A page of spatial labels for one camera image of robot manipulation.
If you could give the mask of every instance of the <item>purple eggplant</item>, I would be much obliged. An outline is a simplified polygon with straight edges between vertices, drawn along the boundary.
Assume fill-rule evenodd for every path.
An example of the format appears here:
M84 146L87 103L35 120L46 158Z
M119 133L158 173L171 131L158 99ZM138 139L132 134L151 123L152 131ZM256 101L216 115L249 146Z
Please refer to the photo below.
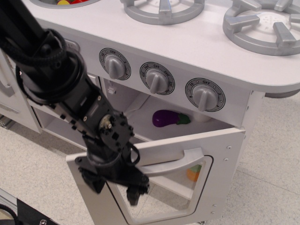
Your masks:
M191 120L185 114L170 110L158 110L152 116L154 126L161 128L170 124L188 124Z

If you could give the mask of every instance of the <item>gray knob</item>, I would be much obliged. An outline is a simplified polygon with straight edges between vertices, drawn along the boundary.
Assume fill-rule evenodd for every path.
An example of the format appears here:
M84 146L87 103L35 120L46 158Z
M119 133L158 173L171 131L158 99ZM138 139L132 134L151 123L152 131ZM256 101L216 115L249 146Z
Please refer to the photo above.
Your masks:
M146 73L146 82L150 87L152 94L160 93L168 90L169 80L168 78L156 69L150 69Z
M104 66L112 79L118 79L125 75L126 68L120 58L108 54L104 59Z
M201 85L194 87L193 99L201 112L213 109L219 101L217 93L212 88Z

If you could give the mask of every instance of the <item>screw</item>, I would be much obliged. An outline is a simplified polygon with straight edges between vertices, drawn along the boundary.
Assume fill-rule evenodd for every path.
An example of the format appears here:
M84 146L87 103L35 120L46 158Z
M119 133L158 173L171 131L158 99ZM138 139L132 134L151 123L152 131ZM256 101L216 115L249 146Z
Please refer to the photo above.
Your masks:
M39 225L46 225L47 224L47 220L45 219L42 219L40 222L39 222Z

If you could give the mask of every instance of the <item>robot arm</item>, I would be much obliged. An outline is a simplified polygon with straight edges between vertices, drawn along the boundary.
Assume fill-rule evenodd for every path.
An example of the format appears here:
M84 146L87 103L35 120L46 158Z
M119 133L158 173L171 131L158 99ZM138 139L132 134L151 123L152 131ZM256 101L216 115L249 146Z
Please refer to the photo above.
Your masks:
M85 182L97 193L107 180L127 186L136 205L149 178L135 167L139 157L131 160L131 151L138 152L129 142L133 128L91 82L81 55L58 32L42 29L21 0L0 1L0 48L16 62L23 93L82 133L87 157L75 162Z

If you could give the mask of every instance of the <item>gray burner grate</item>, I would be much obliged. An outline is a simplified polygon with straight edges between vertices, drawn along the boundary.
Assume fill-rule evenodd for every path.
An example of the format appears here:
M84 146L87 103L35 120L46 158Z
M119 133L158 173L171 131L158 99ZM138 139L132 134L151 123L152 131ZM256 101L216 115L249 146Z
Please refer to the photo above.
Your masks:
M300 23L300 7L293 5L293 0L233 0L232 7L226 12L223 21L226 36L238 46L255 53L277 56L299 54L300 40L296 40L282 22L273 24L277 36L275 43L257 40L241 33L243 27L257 25L260 18L256 15L238 15L249 10L257 12L261 9L287 13L291 23Z
M120 0L124 4L125 12L133 19L152 25L171 25L189 21L198 16L205 0L194 0L194 4L180 12L172 13L169 0L160 0L159 13L148 13L135 6L136 0Z

